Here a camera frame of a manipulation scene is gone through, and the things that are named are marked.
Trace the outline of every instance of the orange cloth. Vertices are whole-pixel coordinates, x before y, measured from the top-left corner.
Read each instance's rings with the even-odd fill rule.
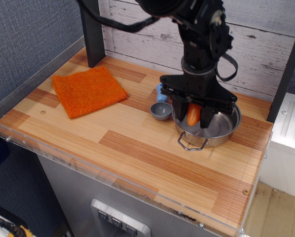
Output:
[[[104,66],[70,76],[55,76],[52,86],[71,119],[127,98],[127,92]]]

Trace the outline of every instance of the gray bowl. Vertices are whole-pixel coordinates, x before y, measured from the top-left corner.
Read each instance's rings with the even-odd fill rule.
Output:
[[[158,102],[151,106],[150,112],[157,120],[166,120],[172,114],[173,107],[165,102]]]

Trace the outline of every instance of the black frame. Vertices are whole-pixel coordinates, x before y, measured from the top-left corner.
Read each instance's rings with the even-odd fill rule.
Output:
[[[287,93],[287,89],[290,83],[290,80],[294,74],[295,71],[295,43],[292,47],[292,51],[290,54],[290,57],[287,62],[287,66],[285,68],[285,71],[282,75],[280,84],[277,89],[277,93],[275,95],[275,98],[272,102],[271,108],[269,110],[267,121],[269,122],[275,122],[277,115],[279,113],[281,104],[285,98],[285,95]]]
[[[100,14],[97,0],[84,0],[84,2],[94,12]],[[105,57],[102,25],[93,20],[82,8],[80,8],[80,14],[82,18],[88,66],[93,68]]]

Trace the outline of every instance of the button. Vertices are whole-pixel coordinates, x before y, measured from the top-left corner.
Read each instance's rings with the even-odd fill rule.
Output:
[[[118,221],[117,219],[114,219],[114,218],[112,218],[111,220],[112,220],[112,223],[113,223],[115,226],[117,226],[117,227],[119,227],[119,228],[122,228],[122,222],[121,222],[121,221]]]
[[[128,233],[130,233],[130,234],[132,234],[134,236],[137,236],[138,235],[137,230],[134,229],[133,227],[126,225],[126,228],[127,228],[127,232]]]
[[[104,219],[105,221],[108,220],[108,215],[100,210],[98,210],[98,215],[100,216],[100,218]]]

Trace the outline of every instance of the wooden countertop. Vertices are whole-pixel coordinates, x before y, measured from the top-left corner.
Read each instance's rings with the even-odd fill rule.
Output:
[[[1,135],[161,203],[181,218],[235,236],[273,126],[266,122],[271,104],[237,94],[242,122],[232,138],[218,147],[189,152],[177,143],[172,119],[157,121],[149,113],[163,73],[109,57],[102,65],[128,92],[126,100],[69,119],[51,76],[0,119]],[[54,75],[88,69],[83,49]]]

